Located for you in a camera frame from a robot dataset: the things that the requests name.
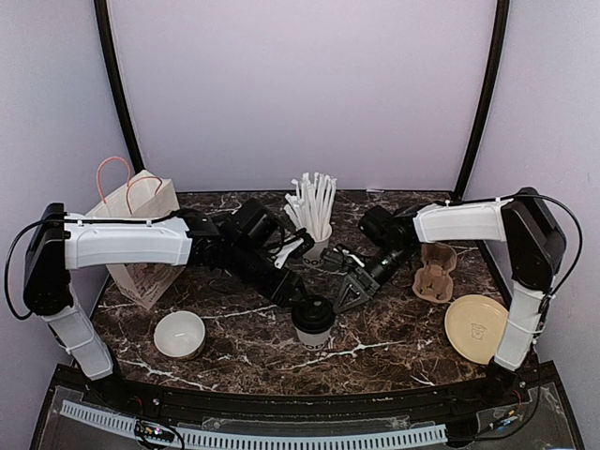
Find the pulp cup holder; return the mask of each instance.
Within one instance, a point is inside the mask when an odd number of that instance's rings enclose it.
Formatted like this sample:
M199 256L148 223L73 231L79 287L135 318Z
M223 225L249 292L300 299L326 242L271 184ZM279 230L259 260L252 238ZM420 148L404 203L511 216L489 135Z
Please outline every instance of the pulp cup holder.
M446 244L423 244L421 261L423 267L416 271L412 291L433 303L446 303L452 298L454 282L450 272L457 268L457 253Z

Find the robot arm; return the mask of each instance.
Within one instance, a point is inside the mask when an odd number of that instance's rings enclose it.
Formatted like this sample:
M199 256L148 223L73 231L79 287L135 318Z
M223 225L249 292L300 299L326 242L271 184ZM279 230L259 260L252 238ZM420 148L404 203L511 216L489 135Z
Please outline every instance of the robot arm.
M313 240L301 230L282 241L277 254L265 255L262 249L281 225L255 200L218 219L195 211L164 220L94 219L67 215L60 203L42 219L27 249L23 300L92 381L113 374L114 361L77 301L71 270L120 263L208 266L236 275L278 306L308 301L302 279L282 265Z
M537 194L527 187L519 194ZM516 370L539 332L548 295L566 247L564 233L542 201L534 198L430 204L399 208L380 206L365 213L360 230L378 247L367 262L344 251L324 258L351 267L334 305L343 312L368 301L410 259L420 243L454 240L506 242L514 280L508 322L494 361Z

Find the bowl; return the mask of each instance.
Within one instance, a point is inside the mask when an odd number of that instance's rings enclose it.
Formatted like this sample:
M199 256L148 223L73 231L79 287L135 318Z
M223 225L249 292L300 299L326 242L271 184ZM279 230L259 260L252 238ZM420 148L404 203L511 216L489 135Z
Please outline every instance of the bowl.
M204 346L206 328L193 312L176 311L163 317L154 330L154 345L170 358L191 359Z

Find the lavender wall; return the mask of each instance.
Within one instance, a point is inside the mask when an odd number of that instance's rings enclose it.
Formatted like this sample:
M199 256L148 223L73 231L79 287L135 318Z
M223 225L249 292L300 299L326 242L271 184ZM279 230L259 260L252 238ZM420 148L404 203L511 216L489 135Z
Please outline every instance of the lavender wall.
M496 2L111 2L150 170L181 190L450 189Z
M539 343L553 359L589 448L600 441L600 3L513 2L505 51L469 196L521 186L572 207L585 232L580 266L554 301ZM577 245L574 227L557 212ZM494 254L508 276L505 252ZM571 262L573 251L565 259Z
M93 2L0 2L0 205L5 255L12 237L50 202L85 212L97 201L95 169L124 155L103 66ZM123 169L108 168L115 187ZM13 261L10 289L23 311L23 254ZM74 278L90 310L106 274ZM2 448L28 448L57 362L66 362L38 318L17 322L0 299L0 436Z

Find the paper bag handle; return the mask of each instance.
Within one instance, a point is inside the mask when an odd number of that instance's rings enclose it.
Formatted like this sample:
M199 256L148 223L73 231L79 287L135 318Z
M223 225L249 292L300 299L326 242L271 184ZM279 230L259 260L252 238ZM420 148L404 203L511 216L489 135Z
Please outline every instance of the paper bag handle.
M154 178L155 180L159 181L157 190L154 191L154 195L157 195L158 190L162 186L162 179L157 176L154 176L154 175L143 176L141 178L138 178L131 184L129 183L129 181L127 181L127 192L125 193L125 200L127 202L127 209L129 210L130 214L133 214L133 212L131 211L131 204L129 203L129 192L131 191L131 188L133 188L133 185L135 185L138 181L147 180L148 178Z
M102 171L102 168L107 163L109 163L111 161L121 161L123 164L125 164L126 167L127 167L127 186L129 186L129 181L131 180L131 166L123 158L121 158L121 157L107 157L102 162L100 162L100 165L97 166L97 171L96 171L96 184L97 184L97 192L100 194L100 199L102 199L102 201L104 202L104 204L106 204L106 197L104 196L104 190L102 190L102 182L100 181L100 172Z

